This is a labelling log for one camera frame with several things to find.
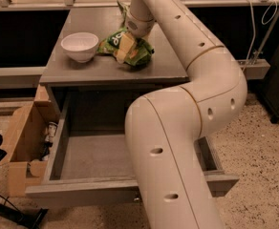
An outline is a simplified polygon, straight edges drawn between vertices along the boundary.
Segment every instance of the open drawer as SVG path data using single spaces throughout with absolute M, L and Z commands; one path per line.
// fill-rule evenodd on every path
M 124 141 L 124 118 L 139 90 L 68 91 L 44 180 L 26 195 L 43 208 L 133 202 L 140 196 Z M 197 154 L 213 196 L 238 180 L 225 175 L 206 138 Z

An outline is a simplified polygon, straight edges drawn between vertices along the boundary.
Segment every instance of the cardboard box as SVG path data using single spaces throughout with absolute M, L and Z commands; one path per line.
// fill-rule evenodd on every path
M 57 121 L 57 114 L 43 89 L 30 106 L 17 109 L 10 120 L 1 149 L 7 152 L 2 163 L 9 163 L 8 195 L 24 197 L 28 186 L 43 180 L 47 161 L 39 161 L 47 126 Z

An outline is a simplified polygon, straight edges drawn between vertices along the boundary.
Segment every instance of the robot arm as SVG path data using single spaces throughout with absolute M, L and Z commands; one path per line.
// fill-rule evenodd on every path
M 180 0 L 132 0 L 125 21 L 137 37 L 154 21 L 191 82 L 152 92 L 129 108 L 125 133 L 154 229 L 223 228 L 194 142 L 242 110 L 247 82 L 227 48 Z

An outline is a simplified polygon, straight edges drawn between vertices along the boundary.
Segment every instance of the terrazzo floor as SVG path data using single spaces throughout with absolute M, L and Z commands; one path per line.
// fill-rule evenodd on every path
M 5 137 L 9 116 L 0 115 Z M 239 182 L 223 198 L 215 198 L 221 218 L 230 229 L 279 229 L 279 123 L 271 124 L 264 107 L 255 99 L 232 123 L 211 136 L 225 172 Z M 0 194 L 6 191 L 7 165 L 0 166 Z M 28 198 L 10 198 L 21 211 L 36 213 Z M 23 228 L 0 218 L 0 229 Z M 89 206 L 49 210 L 42 229 L 148 229 L 141 204 Z

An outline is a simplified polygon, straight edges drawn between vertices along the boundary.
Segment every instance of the white bowl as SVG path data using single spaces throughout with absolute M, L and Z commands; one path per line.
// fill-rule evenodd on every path
M 88 32 L 79 32 L 66 36 L 61 41 L 64 52 L 79 63 L 90 61 L 98 47 L 98 37 Z

